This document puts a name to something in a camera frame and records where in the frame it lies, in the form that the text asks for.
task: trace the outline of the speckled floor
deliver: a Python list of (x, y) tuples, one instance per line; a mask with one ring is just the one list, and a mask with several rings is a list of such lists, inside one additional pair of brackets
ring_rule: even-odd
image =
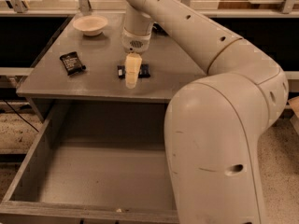
[[(23, 114), (40, 128), (33, 113)], [(36, 131), (15, 114), (0, 114), (0, 150), (29, 148)], [(259, 161), (269, 224), (299, 223), (299, 136), (289, 119), (279, 119), (259, 141)], [(19, 169), (0, 163), (0, 199)]]

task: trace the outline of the wire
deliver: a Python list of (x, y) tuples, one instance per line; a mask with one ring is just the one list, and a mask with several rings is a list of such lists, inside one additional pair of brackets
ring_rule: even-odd
[(24, 119), (6, 100), (3, 100), (12, 110), (13, 112), (16, 113), (16, 115), (18, 115), (22, 120), (24, 120), (27, 124), (29, 124), (33, 129), (35, 129), (37, 132), (39, 132), (39, 130), (33, 126), (30, 122), (28, 122), (26, 119)]

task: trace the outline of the white bowl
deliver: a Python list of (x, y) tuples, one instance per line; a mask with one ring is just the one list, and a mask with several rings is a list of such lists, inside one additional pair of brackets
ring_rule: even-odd
[(95, 36), (102, 33), (103, 27), (108, 24), (108, 20), (102, 16), (84, 16), (74, 20), (73, 26), (87, 36)]

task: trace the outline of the open drawer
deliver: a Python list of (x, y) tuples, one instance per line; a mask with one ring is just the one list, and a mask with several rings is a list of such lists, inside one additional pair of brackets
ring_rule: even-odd
[(178, 223), (164, 113), (164, 104), (57, 101), (0, 222)]

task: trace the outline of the gray tabletop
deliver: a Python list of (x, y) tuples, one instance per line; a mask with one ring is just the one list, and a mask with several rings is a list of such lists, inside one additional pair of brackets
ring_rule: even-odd
[[(19, 96), (86, 100), (168, 102), (184, 85), (204, 76), (194, 61), (167, 35), (153, 33), (149, 50), (142, 55), (149, 64), (150, 78), (140, 78), (127, 89), (118, 78), (117, 66), (126, 53), (121, 44), (124, 13), (97, 12), (108, 18), (102, 34), (88, 37), (66, 26), (31, 75), (17, 89)], [(87, 67), (83, 73), (68, 76), (60, 56), (76, 51)]]

